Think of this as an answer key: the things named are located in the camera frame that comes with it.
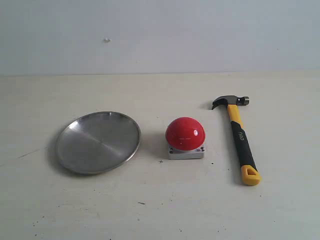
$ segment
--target white tabletop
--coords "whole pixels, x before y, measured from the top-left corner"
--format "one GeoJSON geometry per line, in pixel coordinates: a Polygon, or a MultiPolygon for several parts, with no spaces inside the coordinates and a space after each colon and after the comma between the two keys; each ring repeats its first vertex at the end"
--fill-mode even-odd
{"type": "Polygon", "coordinates": [[[320,238],[320,71],[0,78],[0,239],[320,238]],[[239,111],[262,181],[241,183],[222,95],[239,111]],[[142,140],[109,172],[57,164],[57,134],[99,111],[132,117],[142,140]],[[203,159],[167,160],[178,117],[206,132],[203,159]]]}

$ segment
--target claw hammer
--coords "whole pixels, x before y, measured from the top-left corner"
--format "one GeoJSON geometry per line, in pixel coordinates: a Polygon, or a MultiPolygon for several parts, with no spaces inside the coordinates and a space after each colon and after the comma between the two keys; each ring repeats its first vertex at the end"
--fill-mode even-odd
{"type": "Polygon", "coordinates": [[[237,97],[234,95],[220,96],[212,103],[212,110],[219,106],[225,105],[231,121],[234,144],[239,158],[241,167],[242,181],[246,185],[257,185],[261,176],[257,171],[254,158],[249,147],[248,139],[245,133],[244,125],[241,121],[237,105],[244,106],[249,104],[249,97],[237,97]]]}

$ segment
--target red button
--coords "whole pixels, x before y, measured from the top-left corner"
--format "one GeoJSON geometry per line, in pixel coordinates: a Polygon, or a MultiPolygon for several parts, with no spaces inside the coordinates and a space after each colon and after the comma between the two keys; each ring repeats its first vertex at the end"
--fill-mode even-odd
{"type": "Polygon", "coordinates": [[[189,151],[200,147],[205,141],[206,134],[197,120],[180,117],[170,123],[165,138],[175,149],[189,151]]]}

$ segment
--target stainless steel plate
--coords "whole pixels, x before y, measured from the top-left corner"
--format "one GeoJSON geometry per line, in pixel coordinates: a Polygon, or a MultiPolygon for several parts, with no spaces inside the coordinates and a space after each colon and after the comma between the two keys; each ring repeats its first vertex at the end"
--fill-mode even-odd
{"type": "Polygon", "coordinates": [[[82,116],[58,137],[56,153],[65,168],[79,174],[99,174],[128,161],[137,151],[138,124],[119,112],[82,116]]]}

